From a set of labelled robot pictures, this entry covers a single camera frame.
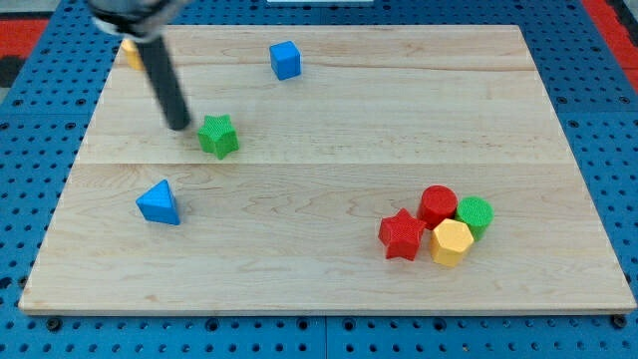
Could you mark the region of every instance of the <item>green star block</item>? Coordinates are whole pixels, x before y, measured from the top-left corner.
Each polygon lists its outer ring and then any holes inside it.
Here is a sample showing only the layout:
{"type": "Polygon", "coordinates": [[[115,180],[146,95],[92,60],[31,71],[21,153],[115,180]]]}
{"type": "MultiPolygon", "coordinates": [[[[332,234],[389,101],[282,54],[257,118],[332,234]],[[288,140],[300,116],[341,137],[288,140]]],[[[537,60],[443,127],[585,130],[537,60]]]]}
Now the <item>green star block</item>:
{"type": "Polygon", "coordinates": [[[230,123],[230,115],[206,116],[203,126],[197,131],[201,150],[215,154],[222,160],[229,153],[239,150],[237,133],[230,123]]]}
{"type": "Polygon", "coordinates": [[[456,220],[468,225],[475,241],[479,241],[482,238],[493,218],[494,211],[491,205],[483,198],[469,196],[463,198],[457,205],[456,220]]]}

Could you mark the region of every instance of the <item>red star block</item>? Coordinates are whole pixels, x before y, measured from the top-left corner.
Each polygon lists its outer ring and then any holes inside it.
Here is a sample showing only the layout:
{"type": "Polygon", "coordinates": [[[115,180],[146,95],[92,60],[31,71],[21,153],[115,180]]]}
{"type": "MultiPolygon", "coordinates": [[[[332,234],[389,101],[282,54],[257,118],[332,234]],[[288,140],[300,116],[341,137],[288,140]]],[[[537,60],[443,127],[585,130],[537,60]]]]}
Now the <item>red star block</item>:
{"type": "Polygon", "coordinates": [[[426,223],[413,218],[405,208],[393,217],[381,219],[379,239],[386,246],[386,259],[404,257],[415,260],[424,229],[426,223]]]}

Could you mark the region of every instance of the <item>wooden board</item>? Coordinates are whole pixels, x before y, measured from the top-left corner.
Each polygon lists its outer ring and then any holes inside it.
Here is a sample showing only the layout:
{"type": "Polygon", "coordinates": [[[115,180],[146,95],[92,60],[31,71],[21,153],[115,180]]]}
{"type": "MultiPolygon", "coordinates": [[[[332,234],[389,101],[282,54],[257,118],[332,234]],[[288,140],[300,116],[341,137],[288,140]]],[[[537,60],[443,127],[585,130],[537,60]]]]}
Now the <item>wooden board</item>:
{"type": "Polygon", "coordinates": [[[517,27],[171,27],[195,124],[119,55],[20,307],[60,315],[517,315],[635,308],[517,27]],[[268,46],[293,40],[279,82],[268,46]],[[229,113],[240,151],[199,149],[229,113]],[[135,199],[168,179],[182,225],[135,199]],[[458,267],[384,259],[444,183],[495,209],[458,267]]]}

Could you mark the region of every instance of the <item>yellow hexagonal block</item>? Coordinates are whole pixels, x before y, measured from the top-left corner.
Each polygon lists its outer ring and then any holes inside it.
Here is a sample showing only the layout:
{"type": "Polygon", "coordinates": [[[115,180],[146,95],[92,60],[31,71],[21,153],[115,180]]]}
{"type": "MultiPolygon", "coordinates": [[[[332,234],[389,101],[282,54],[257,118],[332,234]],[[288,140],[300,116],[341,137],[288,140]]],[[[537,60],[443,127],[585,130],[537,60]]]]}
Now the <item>yellow hexagonal block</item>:
{"type": "Polygon", "coordinates": [[[454,267],[466,257],[474,242],[467,224],[445,219],[432,231],[430,255],[434,262],[454,267]]]}

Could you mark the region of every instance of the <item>blue cube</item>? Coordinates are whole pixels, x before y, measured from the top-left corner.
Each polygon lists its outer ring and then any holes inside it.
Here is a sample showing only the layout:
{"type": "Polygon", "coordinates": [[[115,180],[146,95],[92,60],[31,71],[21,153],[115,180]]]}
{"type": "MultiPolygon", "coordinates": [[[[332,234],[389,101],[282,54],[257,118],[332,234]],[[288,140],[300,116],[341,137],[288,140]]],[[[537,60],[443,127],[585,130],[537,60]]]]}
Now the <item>blue cube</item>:
{"type": "Polygon", "coordinates": [[[301,54],[292,41],[270,47],[270,66],[277,79],[286,80],[301,74],[301,54]]]}

